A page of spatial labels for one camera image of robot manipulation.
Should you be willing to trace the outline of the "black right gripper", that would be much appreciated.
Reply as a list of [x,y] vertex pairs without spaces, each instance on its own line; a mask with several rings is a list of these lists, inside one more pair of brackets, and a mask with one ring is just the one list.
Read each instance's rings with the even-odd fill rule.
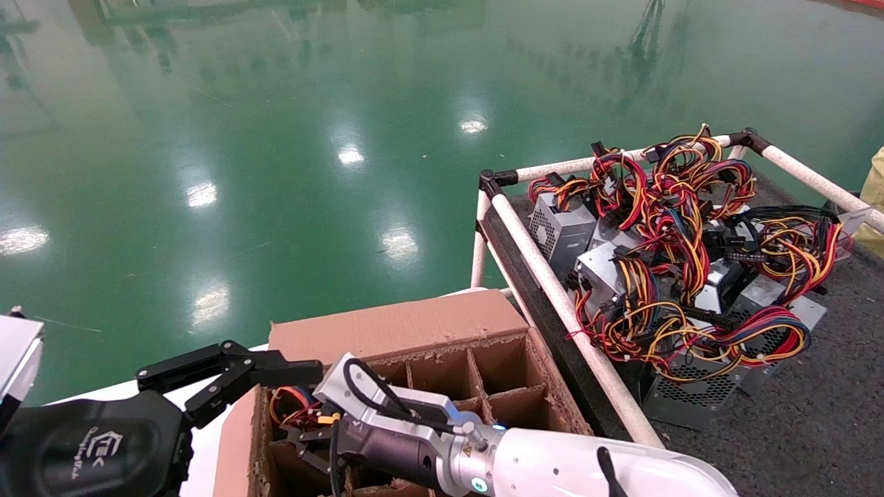
[[392,429],[373,427],[346,418],[337,425],[315,430],[288,425],[283,430],[285,442],[299,449],[300,459],[326,477],[336,468],[328,460],[328,450],[316,453],[310,449],[331,449],[337,431],[336,454],[345,460],[356,460],[420,487],[456,493],[458,485],[452,479],[450,453],[458,422],[448,419],[427,427],[395,420],[394,425]]

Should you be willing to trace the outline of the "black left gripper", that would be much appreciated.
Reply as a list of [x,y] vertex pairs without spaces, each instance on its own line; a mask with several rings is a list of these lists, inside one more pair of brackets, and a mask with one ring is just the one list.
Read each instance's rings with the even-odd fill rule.
[[[212,377],[184,414],[161,396]],[[142,367],[136,385],[144,393],[131,398],[19,410],[2,437],[1,494],[177,496],[189,477],[192,427],[207,427],[254,387],[310,387],[322,378],[318,360],[227,340]]]

